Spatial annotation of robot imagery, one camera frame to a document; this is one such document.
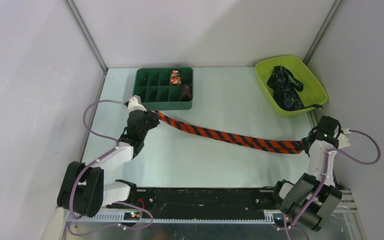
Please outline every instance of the gray wall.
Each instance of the gray wall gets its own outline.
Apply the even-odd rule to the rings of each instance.
[[[0,240],[42,235],[102,75],[62,0],[0,0]]]
[[[303,58],[333,0],[76,0],[109,67]]]
[[[346,0],[314,58],[311,70],[329,102],[320,114],[361,130],[380,144],[381,161],[363,166],[338,156],[335,170],[351,188],[370,240],[384,239],[384,1]],[[364,161],[376,156],[368,140],[351,135],[347,152]]]

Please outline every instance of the orange and black striped tie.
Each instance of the orange and black striped tie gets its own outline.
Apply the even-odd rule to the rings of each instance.
[[[173,128],[179,129],[188,134],[198,135],[230,144],[236,144],[248,148],[278,154],[299,154],[304,149],[301,141],[266,140],[262,138],[233,134],[224,131],[217,131],[173,119],[162,114],[160,111],[155,112],[158,113],[159,119],[161,121],[172,126]]]

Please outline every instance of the white table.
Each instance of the white table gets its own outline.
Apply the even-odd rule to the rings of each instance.
[[[126,101],[132,96],[137,68],[111,68],[100,99]],[[175,119],[230,133],[273,140],[300,140],[308,135],[306,114],[277,115],[264,97],[253,67],[196,67],[193,106],[163,111]],[[101,103],[92,129],[118,138],[126,126],[125,106]],[[90,135],[83,155],[89,163],[113,146]],[[309,158],[264,152],[191,135],[161,122],[148,132],[140,154],[112,173],[110,182],[124,179],[140,187],[253,188],[274,186],[282,179],[296,182]]]

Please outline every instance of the lime green bin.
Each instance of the lime green bin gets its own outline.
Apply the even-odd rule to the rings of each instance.
[[[290,117],[309,112],[313,110],[314,107],[295,111],[286,111],[278,106],[273,99],[274,90],[267,86],[267,81],[276,66],[283,66],[289,69],[295,78],[304,84],[302,92],[297,92],[304,106],[310,106],[313,104],[323,105],[326,103],[328,100],[326,90],[310,69],[299,58],[292,55],[273,57],[258,63],[255,66],[255,73],[262,92],[277,114],[283,117]]]

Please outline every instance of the green tray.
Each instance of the green tray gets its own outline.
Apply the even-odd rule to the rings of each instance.
[[[177,70],[181,84],[190,84],[192,99],[181,101],[182,86],[170,86],[170,74]],[[140,97],[150,110],[188,110],[194,98],[194,71],[191,67],[140,68],[136,72],[133,95]]]
[[[314,107],[295,111],[286,111],[279,107],[273,99],[274,90],[267,86],[267,80],[269,80],[269,77],[273,73],[276,66],[286,67],[293,73],[296,79],[300,80],[304,84],[303,91],[298,92],[304,106],[310,106],[313,104],[323,105],[326,103],[328,100],[328,94],[320,84],[319,80],[317,80],[310,69],[299,58],[292,55],[278,56],[262,61],[255,66],[257,81],[262,89],[262,92],[277,114],[284,117],[290,117],[309,112],[313,110]]]

